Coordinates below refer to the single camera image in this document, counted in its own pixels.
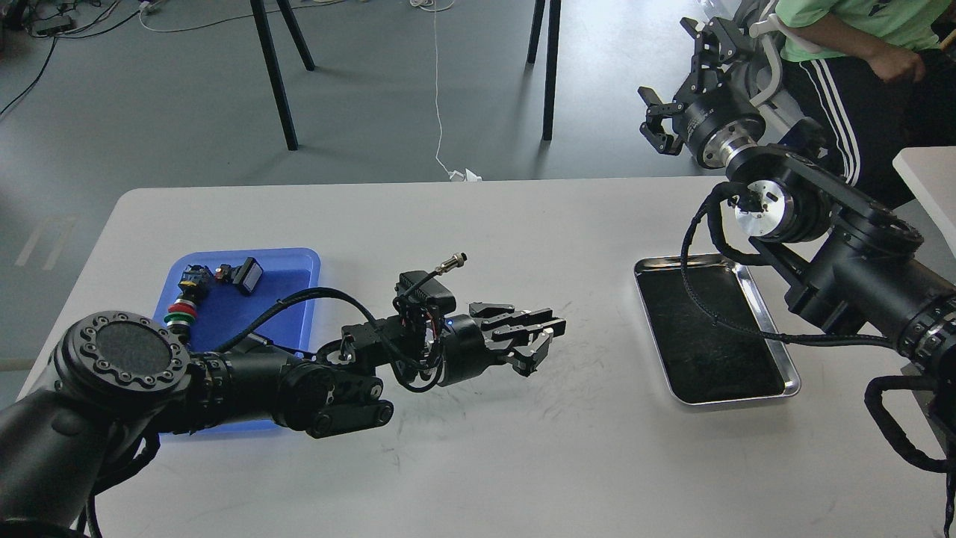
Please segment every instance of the circular joint cap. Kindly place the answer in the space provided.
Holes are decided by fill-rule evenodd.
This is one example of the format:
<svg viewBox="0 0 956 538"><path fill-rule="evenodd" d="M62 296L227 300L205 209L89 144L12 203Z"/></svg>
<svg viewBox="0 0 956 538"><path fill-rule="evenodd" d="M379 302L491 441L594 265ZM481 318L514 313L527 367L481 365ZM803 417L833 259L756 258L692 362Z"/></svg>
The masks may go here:
<svg viewBox="0 0 956 538"><path fill-rule="evenodd" d="M176 386L189 362L185 347L162 325L130 312L99 312L63 336L63 360L88 381L125 392Z"/></svg>

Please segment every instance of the silver flange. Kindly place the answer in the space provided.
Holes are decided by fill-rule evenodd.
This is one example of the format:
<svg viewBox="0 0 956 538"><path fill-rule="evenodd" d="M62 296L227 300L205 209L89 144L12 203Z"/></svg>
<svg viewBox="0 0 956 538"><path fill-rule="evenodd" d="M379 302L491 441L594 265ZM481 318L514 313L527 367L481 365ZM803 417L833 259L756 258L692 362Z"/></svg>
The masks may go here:
<svg viewBox="0 0 956 538"><path fill-rule="evenodd" d="M734 208L737 224L751 237L778 235L793 223L793 197L771 180L754 181L747 185L750 191L760 195L763 211L751 213Z"/></svg>

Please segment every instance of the person's hand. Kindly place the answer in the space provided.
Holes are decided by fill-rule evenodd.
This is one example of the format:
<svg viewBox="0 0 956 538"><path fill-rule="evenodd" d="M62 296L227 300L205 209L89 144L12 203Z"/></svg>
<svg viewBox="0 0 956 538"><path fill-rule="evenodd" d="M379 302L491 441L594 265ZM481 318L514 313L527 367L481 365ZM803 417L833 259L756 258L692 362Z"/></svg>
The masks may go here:
<svg viewBox="0 0 956 538"><path fill-rule="evenodd" d="M926 76L926 66L920 55L901 47L887 44L864 59L877 77L886 83L919 82Z"/></svg>

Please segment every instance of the gray floor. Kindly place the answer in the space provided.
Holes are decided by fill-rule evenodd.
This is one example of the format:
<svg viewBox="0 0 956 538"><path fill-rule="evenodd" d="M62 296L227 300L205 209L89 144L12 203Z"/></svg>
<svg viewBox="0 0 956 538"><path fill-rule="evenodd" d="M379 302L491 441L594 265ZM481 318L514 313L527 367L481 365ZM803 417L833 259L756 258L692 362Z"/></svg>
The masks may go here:
<svg viewBox="0 0 956 538"><path fill-rule="evenodd" d="M124 0L113 20L137 5ZM686 155L651 150L638 131L636 93L643 84L671 95L686 76L692 43L678 20L704 17L701 4L565 2L549 144L540 141L543 44L538 65L525 63L532 5L457 0L438 15L449 168L486 181L701 173ZM249 9L169 0L147 22L181 28ZM134 19L103 36L58 42L43 79L0 119L0 370L36 357L109 212L131 189L445 181L434 160L433 16L406 0L347 0L296 14L319 66L312 73L282 19L271 19L297 152L285 148L250 18L181 34L154 34ZM7 34L0 101L26 87L49 47ZM4 374L14 380L0 384L0 399L12 398L7 385L19 375Z"/></svg>

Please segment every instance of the blue tray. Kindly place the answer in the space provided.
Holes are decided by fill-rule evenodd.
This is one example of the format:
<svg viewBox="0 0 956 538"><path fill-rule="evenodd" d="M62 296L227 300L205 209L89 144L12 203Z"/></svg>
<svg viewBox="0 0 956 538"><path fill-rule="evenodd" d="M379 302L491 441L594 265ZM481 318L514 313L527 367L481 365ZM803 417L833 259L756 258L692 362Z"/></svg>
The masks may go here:
<svg viewBox="0 0 956 538"><path fill-rule="evenodd" d="M166 309L180 294L179 281L188 265L205 265L215 271L223 263L238 266L248 257L262 265L263 276L252 295L244 296L231 284L215 284L199 306L193 324L190 350L209 351L246 328L276 301L307 287L318 285L321 266L318 255L304 248L197 252L183 256L169 268L153 319L163 322ZM308 349L315 303L306 301L283 310L256 329L276 344ZM268 420L226 424L210 431L261 430L273 426Z"/></svg>

